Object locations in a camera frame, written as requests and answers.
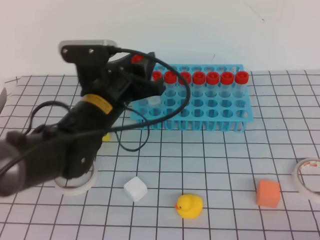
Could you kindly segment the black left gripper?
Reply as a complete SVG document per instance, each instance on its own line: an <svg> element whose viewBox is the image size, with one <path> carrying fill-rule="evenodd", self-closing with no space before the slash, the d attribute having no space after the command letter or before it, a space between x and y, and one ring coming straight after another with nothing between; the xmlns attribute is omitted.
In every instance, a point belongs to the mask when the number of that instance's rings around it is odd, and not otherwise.
<svg viewBox="0 0 320 240"><path fill-rule="evenodd" d="M77 56L74 64L81 86L80 95L97 95L113 105L161 96L166 87L162 78L151 81L155 62L144 57L131 63L133 53L109 61L109 56Z"/></svg>

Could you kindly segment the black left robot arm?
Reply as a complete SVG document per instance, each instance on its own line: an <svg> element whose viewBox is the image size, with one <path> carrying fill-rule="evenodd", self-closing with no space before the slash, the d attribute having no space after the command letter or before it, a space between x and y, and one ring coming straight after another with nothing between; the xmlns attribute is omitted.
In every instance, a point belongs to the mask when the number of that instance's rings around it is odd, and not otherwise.
<svg viewBox="0 0 320 240"><path fill-rule="evenodd" d="M63 49L74 64L81 99L54 124L9 131L0 142L0 195L7 197L46 181L78 178L92 167L103 137L112 132L130 102L160 96L164 82L152 81L154 52Z"/></svg>

